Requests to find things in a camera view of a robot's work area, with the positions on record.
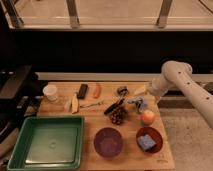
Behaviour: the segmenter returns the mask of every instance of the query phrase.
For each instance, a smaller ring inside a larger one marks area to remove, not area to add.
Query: green plastic tray
[[[84,118],[32,117],[25,120],[8,171],[63,171],[79,168]]]

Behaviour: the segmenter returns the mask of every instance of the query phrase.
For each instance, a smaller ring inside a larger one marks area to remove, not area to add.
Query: gray floor
[[[175,170],[211,171],[213,130],[201,115],[189,106],[187,101],[181,101],[176,103],[176,108],[160,108],[175,161]]]

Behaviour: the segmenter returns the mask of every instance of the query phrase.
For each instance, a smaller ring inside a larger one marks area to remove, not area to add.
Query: metal tool
[[[99,101],[99,102],[95,102],[95,103],[91,103],[91,104],[84,104],[84,105],[80,105],[80,108],[88,108],[88,107],[91,107],[91,106],[100,106],[104,104],[104,101]]]

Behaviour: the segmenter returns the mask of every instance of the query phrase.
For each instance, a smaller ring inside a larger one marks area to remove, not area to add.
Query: brown bowl
[[[94,139],[96,152],[105,158],[117,156],[123,147],[121,134],[114,128],[103,128],[99,130]]]
[[[158,151],[161,150],[162,146],[163,146],[163,138],[161,136],[161,134],[154,128],[152,127],[143,127],[140,128],[136,134],[136,142],[138,144],[138,137],[140,136],[144,136],[148,134],[156,143],[156,145],[154,147],[152,147],[151,149],[147,150],[146,152],[149,153],[157,153]]]

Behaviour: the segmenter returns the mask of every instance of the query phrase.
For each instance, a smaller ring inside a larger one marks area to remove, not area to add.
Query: small toy
[[[139,110],[139,113],[143,112],[148,106],[147,102],[145,101],[145,99],[142,96],[138,96],[138,97],[134,97],[132,99],[129,99],[127,101],[127,103],[135,104],[136,107]]]

